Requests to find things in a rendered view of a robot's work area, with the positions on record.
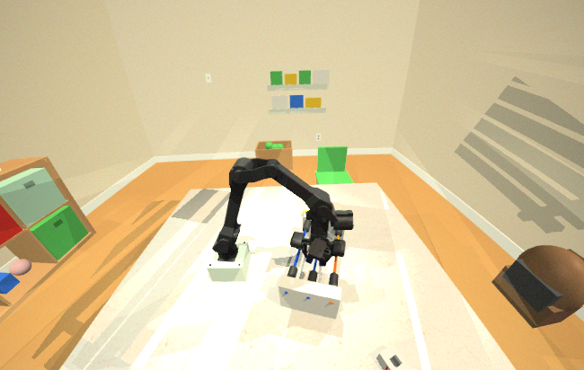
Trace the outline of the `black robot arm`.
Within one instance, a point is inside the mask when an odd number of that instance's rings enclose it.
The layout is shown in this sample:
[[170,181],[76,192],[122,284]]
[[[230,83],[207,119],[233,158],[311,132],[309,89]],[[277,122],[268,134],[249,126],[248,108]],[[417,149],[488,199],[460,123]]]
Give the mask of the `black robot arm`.
[[[219,232],[213,251],[218,253],[217,261],[235,261],[238,255],[236,240],[242,224],[237,222],[243,202],[243,192],[248,183],[272,178],[286,189],[300,197],[310,210],[305,212],[306,220],[312,220],[311,229],[315,233],[325,233],[329,223],[333,230],[353,230],[352,210],[335,210],[330,195],[301,180],[276,159],[239,158],[229,172],[231,189],[226,209],[225,223]],[[313,238],[309,257],[328,260],[331,255],[329,240]]]

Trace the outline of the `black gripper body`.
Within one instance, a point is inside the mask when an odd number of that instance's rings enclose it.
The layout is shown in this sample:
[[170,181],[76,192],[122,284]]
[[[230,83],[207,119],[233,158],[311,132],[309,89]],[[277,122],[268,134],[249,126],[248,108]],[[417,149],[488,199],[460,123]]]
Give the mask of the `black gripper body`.
[[[305,244],[311,246],[311,242],[314,237],[317,238],[317,235],[319,235],[318,238],[325,239],[327,238],[328,231],[325,233],[315,233],[311,229],[310,238],[304,237],[304,233],[294,232],[290,240],[290,246],[294,248],[304,248]],[[334,241],[329,241],[329,248],[331,248],[331,251],[335,256],[343,257],[346,251],[346,242],[344,240],[334,238]]]

